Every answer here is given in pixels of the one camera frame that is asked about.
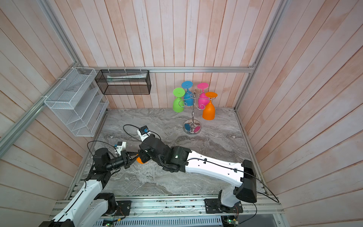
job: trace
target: gray marble surface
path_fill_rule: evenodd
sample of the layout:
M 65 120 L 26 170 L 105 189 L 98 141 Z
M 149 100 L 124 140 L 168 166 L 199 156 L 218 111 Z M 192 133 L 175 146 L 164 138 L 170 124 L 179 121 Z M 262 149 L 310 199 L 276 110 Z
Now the gray marble surface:
M 223 161 L 242 162 L 251 160 L 246 143 L 232 108 L 217 108 L 212 121 L 201 117 L 197 110 L 196 119 L 201 122 L 202 130 L 197 135 L 187 135 L 182 124 L 191 118 L 191 109 L 181 113 L 172 109 L 118 109 L 110 110 L 102 128 L 99 140 L 116 144 L 127 142 L 127 151 L 137 152 L 139 141 L 128 136 L 122 126 L 133 124 L 148 128 L 161 136 L 162 141 L 171 146 L 184 146 L 198 153 Z M 137 137 L 136 128 L 126 126 L 131 135 Z M 97 142 L 95 149 L 108 146 Z M 83 178 L 91 167 L 90 158 Z M 165 195 L 165 194 L 218 194 L 228 183 L 197 173 L 170 173 L 162 170 L 150 160 L 145 164 L 135 162 L 130 168 L 114 174 L 104 188 L 104 192 L 117 195 Z

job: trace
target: side wall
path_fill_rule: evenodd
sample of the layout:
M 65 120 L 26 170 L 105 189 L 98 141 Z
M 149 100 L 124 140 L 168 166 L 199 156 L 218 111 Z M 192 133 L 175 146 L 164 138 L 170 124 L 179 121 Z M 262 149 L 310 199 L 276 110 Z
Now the side wall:
M 363 225 L 362 12 L 291 1 L 238 109 L 291 226 Z
M 0 137 L 73 64 L 37 1 L 0 1 Z M 46 108 L 0 160 L 2 226 L 39 226 L 64 199 L 89 138 Z
M 249 66 L 281 0 L 49 0 L 82 63 Z M 108 96 L 111 108 L 170 108 L 185 80 L 235 106 L 245 73 L 151 73 L 150 95 Z

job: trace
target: white mesh shelf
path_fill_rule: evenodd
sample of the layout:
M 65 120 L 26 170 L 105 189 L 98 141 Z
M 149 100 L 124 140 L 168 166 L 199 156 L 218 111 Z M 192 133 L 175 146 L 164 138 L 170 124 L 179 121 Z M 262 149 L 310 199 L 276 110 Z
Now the white mesh shelf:
M 89 89 L 95 76 L 94 69 L 74 68 L 45 100 L 75 136 L 94 136 L 108 106 L 99 88 Z

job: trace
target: wooden wall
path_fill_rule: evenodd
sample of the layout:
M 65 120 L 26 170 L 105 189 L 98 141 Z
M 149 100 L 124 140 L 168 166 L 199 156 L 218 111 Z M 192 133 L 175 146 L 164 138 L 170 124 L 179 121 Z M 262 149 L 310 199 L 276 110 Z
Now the wooden wall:
M 291 226 L 363 226 L 362 12 L 291 1 L 238 110 Z
M 249 66 L 281 0 L 49 0 L 85 66 Z M 235 106 L 247 73 L 151 73 L 150 95 L 111 108 L 170 108 L 185 80 Z
M 36 1 L 0 1 L 0 137 L 72 64 Z M 0 160 L 1 226 L 47 220 L 87 140 L 45 109 Z

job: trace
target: black mounting plate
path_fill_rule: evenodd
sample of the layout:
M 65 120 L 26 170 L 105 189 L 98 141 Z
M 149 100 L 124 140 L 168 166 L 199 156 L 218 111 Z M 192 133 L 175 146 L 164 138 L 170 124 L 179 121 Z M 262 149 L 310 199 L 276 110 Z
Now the black mounting plate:
M 219 199 L 205 199 L 205 212 L 207 214 L 218 214 L 218 213 L 242 213 L 242 204 L 237 202 L 234 207 L 226 207 L 218 202 Z
M 131 208 L 131 200 L 121 200 L 116 202 L 118 207 L 115 216 L 123 216 L 123 215 L 129 216 Z

